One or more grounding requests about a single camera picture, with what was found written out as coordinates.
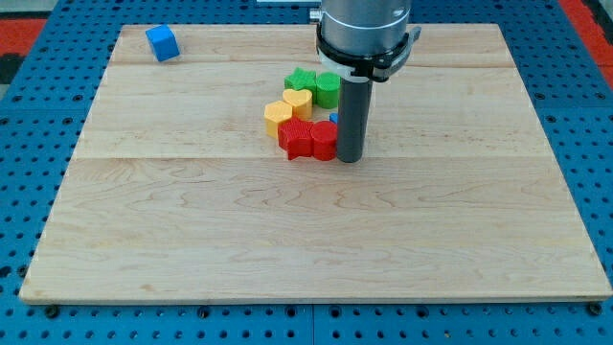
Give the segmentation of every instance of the wooden board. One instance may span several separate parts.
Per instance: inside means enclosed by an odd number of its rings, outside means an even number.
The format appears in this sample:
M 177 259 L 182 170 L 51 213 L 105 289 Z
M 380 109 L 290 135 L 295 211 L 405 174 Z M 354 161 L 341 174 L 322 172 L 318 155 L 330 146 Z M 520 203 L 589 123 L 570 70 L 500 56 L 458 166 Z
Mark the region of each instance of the wooden board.
M 286 161 L 263 106 L 312 26 L 122 30 L 36 249 L 31 304 L 599 300 L 611 287 L 495 25 L 424 25 L 357 164 Z M 319 110 L 324 119 L 328 111 Z

